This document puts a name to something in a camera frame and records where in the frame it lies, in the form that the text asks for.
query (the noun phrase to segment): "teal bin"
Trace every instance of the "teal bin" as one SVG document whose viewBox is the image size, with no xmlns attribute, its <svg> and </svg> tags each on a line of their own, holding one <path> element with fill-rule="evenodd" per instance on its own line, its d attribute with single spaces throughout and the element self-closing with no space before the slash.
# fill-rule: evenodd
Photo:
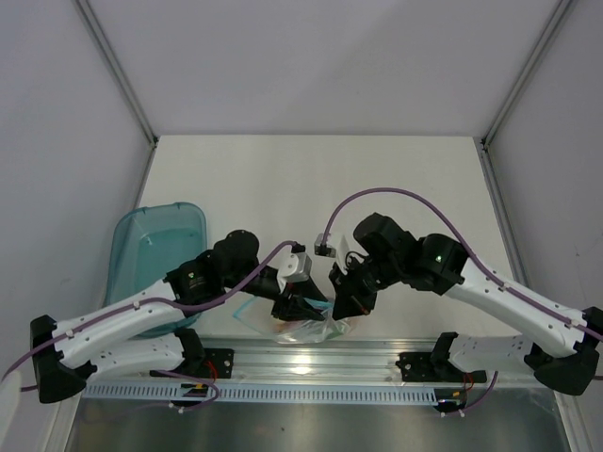
<svg viewBox="0 0 603 452">
<path fill-rule="evenodd" d="M 205 250 L 205 215 L 195 204 L 176 202 L 130 212 L 113 234 L 105 305 L 140 292 Z M 199 315 L 153 328 L 140 336 L 157 337 L 188 327 Z"/>
</svg>

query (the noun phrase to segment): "perforated metal strip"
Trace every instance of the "perforated metal strip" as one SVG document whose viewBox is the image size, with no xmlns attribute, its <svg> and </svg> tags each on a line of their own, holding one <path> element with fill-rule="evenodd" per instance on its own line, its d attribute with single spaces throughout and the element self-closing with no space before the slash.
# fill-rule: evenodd
<svg viewBox="0 0 603 452">
<path fill-rule="evenodd" d="M 403 386 L 331 386 L 246 384 L 220 382 L 221 402 L 329 403 L 350 405 L 436 405 L 430 388 Z M 149 381 L 99 381 L 89 385 L 84 398 L 203 401 L 205 396 L 186 396 L 190 387 L 181 383 Z M 213 395 L 209 390 L 206 397 Z"/>
</svg>

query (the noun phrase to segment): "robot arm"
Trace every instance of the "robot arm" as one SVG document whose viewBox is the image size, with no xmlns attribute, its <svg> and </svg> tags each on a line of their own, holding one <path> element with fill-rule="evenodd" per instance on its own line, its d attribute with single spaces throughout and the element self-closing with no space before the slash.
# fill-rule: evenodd
<svg viewBox="0 0 603 452">
<path fill-rule="evenodd" d="M 223 296 L 226 287 L 238 285 L 258 266 L 258 251 L 255 235 L 234 231 L 213 250 L 119 303 L 71 320 L 56 322 L 48 315 L 34 319 L 32 349 L 55 341 L 32 357 L 40 401 L 53 403 L 74 396 L 87 381 L 99 378 L 150 370 L 194 375 L 204 361 L 196 331 L 129 339 L 202 311 L 205 303 Z M 242 291 L 272 299 L 277 318 L 323 320 L 305 302 L 306 298 L 326 300 L 310 279 L 310 267 L 305 248 L 295 245 L 278 269 L 264 267 Z"/>
<path fill-rule="evenodd" d="M 418 291 L 469 303 L 524 334 L 476 338 L 444 333 L 426 360 L 431 378 L 436 375 L 440 381 L 456 381 L 463 373 L 477 370 L 530 373 L 551 389 L 580 395 L 595 375 L 598 341 L 573 327 L 603 331 L 603 313 L 597 308 L 582 312 L 562 306 L 490 268 L 503 281 L 500 287 L 484 276 L 456 240 L 441 234 L 415 239 L 393 219 L 379 214 L 363 220 L 353 236 L 367 251 L 362 261 L 353 256 L 341 258 L 343 254 L 349 256 L 341 235 L 331 234 L 326 246 L 319 236 L 315 244 L 316 254 L 336 259 L 329 275 L 336 293 L 335 319 L 368 315 L 378 291 L 405 283 Z M 510 288 L 520 288 L 541 305 L 568 317 L 572 326 L 530 306 L 510 293 Z M 404 364 L 403 377 L 405 371 L 408 377 L 416 378 L 411 375 L 412 364 Z"/>
</svg>

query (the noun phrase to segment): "transparent plastic bag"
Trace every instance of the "transparent plastic bag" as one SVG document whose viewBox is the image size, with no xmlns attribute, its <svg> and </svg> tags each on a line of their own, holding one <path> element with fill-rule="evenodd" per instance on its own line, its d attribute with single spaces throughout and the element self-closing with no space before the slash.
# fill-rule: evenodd
<svg viewBox="0 0 603 452">
<path fill-rule="evenodd" d="M 352 319 L 333 320 L 332 301 L 306 299 L 313 308 L 320 310 L 325 320 L 300 320 L 284 322 L 270 312 L 273 301 L 255 297 L 238 308 L 233 317 L 248 328 L 279 344 L 316 344 L 342 336 L 353 330 Z"/>
</svg>

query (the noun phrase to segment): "gray floor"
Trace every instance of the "gray floor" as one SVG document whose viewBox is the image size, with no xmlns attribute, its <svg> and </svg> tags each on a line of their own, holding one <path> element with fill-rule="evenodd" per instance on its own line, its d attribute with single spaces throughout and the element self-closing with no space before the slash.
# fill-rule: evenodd
<svg viewBox="0 0 603 452">
<path fill-rule="evenodd" d="M 432 408 L 217 403 L 178 415 L 85 400 L 68 451 L 567 452 L 552 393 L 497 390 L 465 419 Z"/>
</svg>

